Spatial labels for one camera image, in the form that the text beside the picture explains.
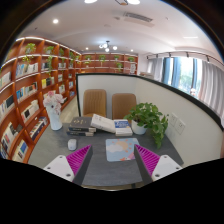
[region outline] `desk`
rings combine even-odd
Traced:
[[[93,147],[93,156],[90,160],[83,185],[89,186],[119,186],[134,184],[142,181],[140,171],[136,160],[127,160],[119,162],[108,162],[106,158],[106,139],[115,138],[137,138],[139,144],[158,155],[168,155],[179,165],[183,164],[183,160],[173,147],[172,143],[165,136],[162,147],[156,149],[153,137],[149,134],[149,130],[144,135],[136,135],[129,137],[116,137],[115,134],[98,131],[93,137],[86,136],[69,136],[66,130],[69,124],[64,123],[63,127],[58,131],[51,130],[50,125],[36,144],[28,164],[36,165],[44,168],[58,155],[69,155],[73,151],[69,151],[67,144],[71,138],[77,139],[77,149],[91,144]]]

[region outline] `potted plant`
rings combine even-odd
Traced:
[[[119,72],[121,72],[122,64],[120,62],[116,63]]]
[[[34,53],[36,51],[36,44],[28,43],[25,47],[25,54]]]
[[[46,54],[53,54],[54,52],[54,46],[48,46],[44,48],[44,51]]]
[[[99,61],[101,62],[101,67],[102,67],[102,63],[105,62],[105,60],[106,60],[106,55],[104,54],[99,55]]]
[[[85,61],[84,63],[86,64],[86,68],[88,68],[89,64],[90,64],[90,61]]]
[[[60,56],[64,56],[64,54],[65,54],[64,50],[63,50],[62,48],[60,48],[60,49],[59,49],[59,55],[60,55]]]
[[[91,60],[91,55],[86,55],[86,56],[85,56],[85,59],[86,59],[86,60]]]
[[[161,147],[168,127],[168,118],[159,112],[156,105],[152,103],[137,104],[130,110],[130,114],[124,116],[124,119],[132,120],[132,130],[135,134],[144,134],[146,129],[150,128],[157,148]]]
[[[53,69],[53,67],[52,67],[52,59],[53,59],[53,56],[52,55],[49,55],[48,56],[48,58],[47,58],[47,63],[48,63],[48,67],[49,67],[49,70],[48,70],[48,74],[49,74],[49,76],[51,75],[51,71],[52,71],[52,69]]]
[[[128,61],[133,62],[134,58],[133,57],[128,57]]]
[[[114,55],[114,60],[117,61],[119,58],[119,55]]]
[[[64,61],[65,61],[65,58],[61,58],[61,64],[62,64],[61,66],[62,66],[62,68],[65,68],[66,67]]]
[[[69,58],[75,59],[75,55],[71,51],[69,51]]]
[[[36,51],[36,44],[29,43],[29,44],[26,45],[26,47],[25,47],[25,53],[26,53],[26,55],[22,58],[22,61],[26,62],[26,68],[25,68],[25,70],[28,69],[28,66],[29,66],[29,64],[31,62],[31,59],[34,58],[33,55],[28,56],[28,54],[34,53],[35,51]]]

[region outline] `brown chair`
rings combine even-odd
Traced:
[[[106,117],[107,94],[104,89],[88,89],[83,97],[83,116],[93,117],[93,114]]]
[[[136,96],[132,93],[116,93],[112,96],[112,119],[123,119],[136,106]]]

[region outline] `gray table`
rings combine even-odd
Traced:
[[[157,153],[158,155],[168,155],[179,165],[183,164],[180,155],[165,136],[160,149],[156,148],[153,137],[149,134],[149,130],[144,135],[136,135],[129,137],[116,137],[115,134],[97,131],[93,137],[85,136],[69,136],[66,130],[69,124],[64,123],[63,127],[58,131],[51,130],[50,125],[36,144],[29,164],[44,168],[58,155],[69,155],[72,151],[68,150],[68,140],[77,139],[77,149],[89,144],[93,147],[93,156],[90,160],[83,185],[89,186],[119,186],[134,184],[142,181],[140,171],[136,160],[108,162],[106,158],[106,139],[116,138],[137,138],[142,147]]]

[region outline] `wall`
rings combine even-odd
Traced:
[[[147,59],[146,55],[148,54],[138,55],[138,69],[137,69],[138,75],[140,74],[140,72],[147,72],[149,60]]]
[[[220,158],[223,133],[207,113],[180,95],[142,79],[136,80],[135,94],[138,102],[156,104],[163,114],[174,113],[186,124],[181,135],[170,123],[166,130],[184,167]]]

